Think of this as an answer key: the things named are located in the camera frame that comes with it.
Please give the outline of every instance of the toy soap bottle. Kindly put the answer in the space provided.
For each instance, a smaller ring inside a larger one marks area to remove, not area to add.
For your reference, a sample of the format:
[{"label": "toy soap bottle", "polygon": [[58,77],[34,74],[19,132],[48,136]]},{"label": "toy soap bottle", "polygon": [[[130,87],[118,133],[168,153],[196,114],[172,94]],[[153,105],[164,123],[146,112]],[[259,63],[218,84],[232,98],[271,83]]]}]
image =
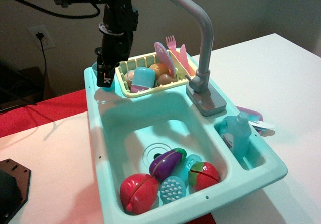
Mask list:
[{"label": "toy soap bottle", "polygon": [[225,117],[218,132],[235,158],[240,162],[246,155],[252,132],[247,113],[240,112],[238,116]]}]

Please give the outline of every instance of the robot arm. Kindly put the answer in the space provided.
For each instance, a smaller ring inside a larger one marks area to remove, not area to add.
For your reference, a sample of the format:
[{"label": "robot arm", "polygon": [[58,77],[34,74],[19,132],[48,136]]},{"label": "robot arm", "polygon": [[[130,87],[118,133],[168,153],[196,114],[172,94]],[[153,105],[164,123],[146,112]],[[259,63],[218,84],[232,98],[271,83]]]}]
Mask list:
[{"label": "robot arm", "polygon": [[110,87],[115,68],[120,61],[129,58],[133,31],[137,29],[138,11],[134,11],[131,0],[54,0],[56,4],[67,7],[72,3],[105,4],[103,22],[99,30],[103,33],[101,47],[97,54],[97,85]]}]

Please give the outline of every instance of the white table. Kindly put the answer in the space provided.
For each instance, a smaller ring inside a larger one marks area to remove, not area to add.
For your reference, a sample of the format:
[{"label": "white table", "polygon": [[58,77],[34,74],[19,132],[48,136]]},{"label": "white table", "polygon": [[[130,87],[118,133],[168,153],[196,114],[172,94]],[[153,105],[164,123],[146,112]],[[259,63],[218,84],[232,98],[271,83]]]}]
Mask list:
[{"label": "white table", "polygon": [[[276,125],[265,139],[289,170],[214,211],[216,223],[321,223],[321,58],[272,34],[213,51],[210,69],[235,105]],[[102,223],[87,130],[82,113],[0,138],[0,160],[32,171],[29,200],[10,223]]]}]

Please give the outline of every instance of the pink knife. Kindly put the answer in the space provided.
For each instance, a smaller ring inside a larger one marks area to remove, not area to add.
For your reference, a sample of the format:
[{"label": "pink knife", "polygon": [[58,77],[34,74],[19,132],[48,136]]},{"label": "pink knife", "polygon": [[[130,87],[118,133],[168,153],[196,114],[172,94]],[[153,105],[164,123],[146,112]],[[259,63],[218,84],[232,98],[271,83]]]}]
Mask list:
[{"label": "pink knife", "polygon": [[181,60],[181,65],[186,69],[188,74],[191,76],[192,74],[191,74],[189,62],[187,60],[185,44],[183,44],[180,49],[180,60]]}]

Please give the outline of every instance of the sink drain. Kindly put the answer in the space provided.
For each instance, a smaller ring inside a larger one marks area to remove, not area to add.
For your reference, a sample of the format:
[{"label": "sink drain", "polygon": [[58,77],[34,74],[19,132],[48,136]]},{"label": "sink drain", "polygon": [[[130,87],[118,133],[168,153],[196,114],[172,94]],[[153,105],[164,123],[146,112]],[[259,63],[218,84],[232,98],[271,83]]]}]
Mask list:
[{"label": "sink drain", "polygon": [[142,160],[147,168],[159,155],[171,150],[171,147],[163,143],[154,143],[149,145],[142,156]]}]

